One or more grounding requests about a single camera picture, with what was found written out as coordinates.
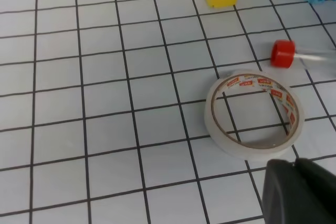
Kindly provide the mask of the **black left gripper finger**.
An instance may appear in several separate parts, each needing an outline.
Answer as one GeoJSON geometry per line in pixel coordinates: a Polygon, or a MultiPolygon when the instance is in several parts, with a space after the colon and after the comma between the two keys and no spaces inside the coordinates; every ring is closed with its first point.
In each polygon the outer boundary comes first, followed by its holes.
{"type": "Polygon", "coordinates": [[[335,223],[335,175],[306,158],[267,162],[265,223],[335,223]]]}

